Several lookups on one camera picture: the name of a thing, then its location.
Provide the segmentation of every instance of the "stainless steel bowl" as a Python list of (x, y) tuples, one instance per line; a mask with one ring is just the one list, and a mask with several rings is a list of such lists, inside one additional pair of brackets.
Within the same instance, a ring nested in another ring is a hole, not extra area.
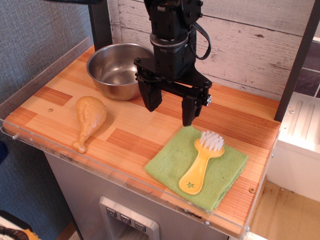
[(152, 58), (148, 48), (134, 43), (118, 43), (96, 51), (86, 69), (103, 96), (127, 101), (140, 96), (135, 58)]

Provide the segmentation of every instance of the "white bristles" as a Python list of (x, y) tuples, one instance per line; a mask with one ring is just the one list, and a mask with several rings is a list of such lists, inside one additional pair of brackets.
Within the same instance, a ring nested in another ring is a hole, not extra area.
[(224, 138), (214, 131), (203, 131), (200, 137), (200, 144), (209, 151), (219, 151), (225, 144)]

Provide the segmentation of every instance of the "star cutout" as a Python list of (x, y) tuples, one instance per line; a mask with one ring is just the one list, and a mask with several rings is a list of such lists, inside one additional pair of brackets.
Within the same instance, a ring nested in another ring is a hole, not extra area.
[(188, 186), (188, 189), (190, 189), (190, 188), (194, 189), (195, 188), (194, 187), (194, 185), (195, 185), (194, 183), (188, 182), (186, 185)]

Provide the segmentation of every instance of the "wooden floor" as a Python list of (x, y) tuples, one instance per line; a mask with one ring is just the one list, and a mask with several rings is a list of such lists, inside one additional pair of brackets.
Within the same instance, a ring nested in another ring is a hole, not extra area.
[(251, 232), (268, 240), (320, 240), (320, 202), (267, 181)]

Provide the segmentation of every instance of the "white wooden wall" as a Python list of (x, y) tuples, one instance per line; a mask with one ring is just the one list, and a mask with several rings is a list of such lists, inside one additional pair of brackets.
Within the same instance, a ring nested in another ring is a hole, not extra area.
[[(212, 50), (196, 68), (214, 83), (280, 100), (315, 0), (202, 0)], [(113, 43), (153, 50), (143, 0), (108, 0)], [(197, 53), (206, 40), (197, 35)]]

